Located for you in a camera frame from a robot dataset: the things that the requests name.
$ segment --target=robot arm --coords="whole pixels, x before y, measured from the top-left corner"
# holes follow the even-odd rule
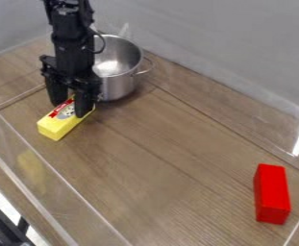
[[[42,56],[50,100],[57,106],[75,90],[77,116],[83,117],[99,100],[102,80],[93,71],[95,62],[94,10],[89,0],[45,0],[55,57]]]

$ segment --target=yellow block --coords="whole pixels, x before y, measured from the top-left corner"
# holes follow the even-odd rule
[[[61,138],[71,132],[90,114],[91,112],[83,118],[77,117],[75,100],[74,97],[71,97],[38,122],[41,134],[55,141],[61,140]]]

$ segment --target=pot handle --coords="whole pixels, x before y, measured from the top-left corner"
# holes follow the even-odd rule
[[[150,68],[143,70],[143,71],[141,71],[141,72],[137,72],[133,76],[138,76],[141,74],[150,73],[154,70],[154,61],[150,58],[147,58],[147,57],[145,57],[145,60],[147,60],[150,62]]]

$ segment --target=red wooden block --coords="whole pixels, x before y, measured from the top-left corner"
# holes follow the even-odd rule
[[[258,164],[254,197],[257,221],[282,225],[292,211],[286,172],[282,166]]]

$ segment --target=red label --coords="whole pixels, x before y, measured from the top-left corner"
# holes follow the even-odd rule
[[[51,112],[50,117],[55,118],[59,115],[59,112],[73,103],[75,102],[75,100],[71,98],[69,99],[63,104],[61,104],[55,110]]]

